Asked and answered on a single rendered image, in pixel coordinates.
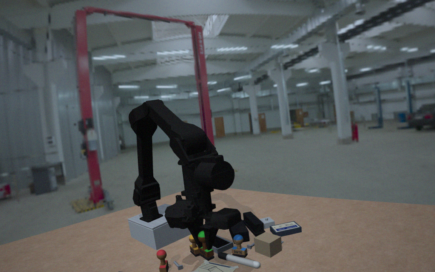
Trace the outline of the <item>green and brown stamp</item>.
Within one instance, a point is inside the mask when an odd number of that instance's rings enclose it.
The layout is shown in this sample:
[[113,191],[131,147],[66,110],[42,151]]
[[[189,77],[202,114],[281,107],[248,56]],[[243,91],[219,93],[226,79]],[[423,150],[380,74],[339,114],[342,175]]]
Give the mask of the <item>green and brown stamp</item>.
[[200,252],[199,255],[204,259],[206,259],[207,261],[214,259],[214,250],[213,249],[210,249],[210,251],[207,250],[207,245],[205,243],[205,238],[204,238],[204,231],[201,231],[198,234],[198,240],[202,243],[202,247],[198,248]]

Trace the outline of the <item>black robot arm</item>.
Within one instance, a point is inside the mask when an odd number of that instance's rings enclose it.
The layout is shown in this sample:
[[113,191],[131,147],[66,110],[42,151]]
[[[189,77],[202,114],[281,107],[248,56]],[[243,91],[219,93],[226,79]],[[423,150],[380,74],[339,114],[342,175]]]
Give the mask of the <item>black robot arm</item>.
[[142,211],[140,220],[151,222],[165,216],[170,228],[188,228],[190,222],[196,222],[200,216],[200,206],[193,195],[187,200],[176,195],[176,203],[165,215],[158,212],[156,200],[160,200],[160,187],[153,177],[152,150],[157,125],[167,134],[170,147],[179,158],[184,187],[226,190],[234,182],[234,169],[218,154],[203,129],[183,122],[162,100],[147,100],[135,107],[128,119],[137,136],[139,176],[134,182],[133,201]]

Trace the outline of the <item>blue and brown rubber stamp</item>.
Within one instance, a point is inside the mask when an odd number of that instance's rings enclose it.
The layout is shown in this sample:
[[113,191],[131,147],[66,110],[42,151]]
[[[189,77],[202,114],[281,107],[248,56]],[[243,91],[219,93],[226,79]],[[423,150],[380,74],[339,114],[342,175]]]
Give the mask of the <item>blue and brown rubber stamp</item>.
[[237,247],[232,248],[232,255],[238,256],[240,258],[246,258],[247,256],[247,248],[241,247],[244,239],[241,235],[235,235],[233,238],[233,242],[237,245]]

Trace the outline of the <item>red rubber stamp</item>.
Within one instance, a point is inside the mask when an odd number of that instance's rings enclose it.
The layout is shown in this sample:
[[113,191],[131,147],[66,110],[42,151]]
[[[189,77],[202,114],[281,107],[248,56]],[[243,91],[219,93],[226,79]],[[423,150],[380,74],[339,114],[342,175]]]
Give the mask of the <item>red rubber stamp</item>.
[[164,250],[157,252],[157,258],[160,259],[159,272],[168,272],[168,261],[165,260],[167,253]]

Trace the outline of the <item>grey cylinder with black end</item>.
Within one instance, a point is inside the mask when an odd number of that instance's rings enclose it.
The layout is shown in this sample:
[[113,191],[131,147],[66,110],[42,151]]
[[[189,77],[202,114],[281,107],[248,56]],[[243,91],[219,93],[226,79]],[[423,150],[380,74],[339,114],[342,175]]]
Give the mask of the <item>grey cylinder with black end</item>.
[[238,256],[229,255],[229,254],[223,253],[223,252],[220,252],[218,254],[218,257],[220,259],[236,262],[238,264],[246,265],[246,266],[249,266],[249,267],[259,268],[261,266],[260,262],[258,262],[258,261],[253,261],[253,260],[249,260],[249,259],[245,259],[245,258],[240,258]]

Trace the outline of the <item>white inspection card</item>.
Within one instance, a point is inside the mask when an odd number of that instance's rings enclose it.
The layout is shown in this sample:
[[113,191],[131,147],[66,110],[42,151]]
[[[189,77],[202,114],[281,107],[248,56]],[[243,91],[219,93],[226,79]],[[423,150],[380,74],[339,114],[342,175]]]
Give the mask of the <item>white inspection card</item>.
[[203,261],[204,263],[192,272],[234,272],[238,268],[238,266],[228,266],[207,260]]

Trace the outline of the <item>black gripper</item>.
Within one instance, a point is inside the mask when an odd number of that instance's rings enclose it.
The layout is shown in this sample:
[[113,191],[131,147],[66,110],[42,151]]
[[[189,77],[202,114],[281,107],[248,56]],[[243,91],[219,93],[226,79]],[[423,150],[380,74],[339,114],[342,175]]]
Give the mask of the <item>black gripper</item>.
[[[193,195],[198,205],[200,206],[200,216],[196,222],[190,222],[188,227],[198,247],[202,247],[202,243],[198,240],[198,234],[204,231],[205,243],[207,250],[210,251],[213,246],[216,234],[219,229],[227,230],[241,221],[241,214],[238,209],[224,208],[217,212],[212,210],[216,208],[212,204],[211,192],[214,188],[208,187],[184,187],[181,195],[188,199],[189,195]],[[203,224],[205,219],[205,224]]]

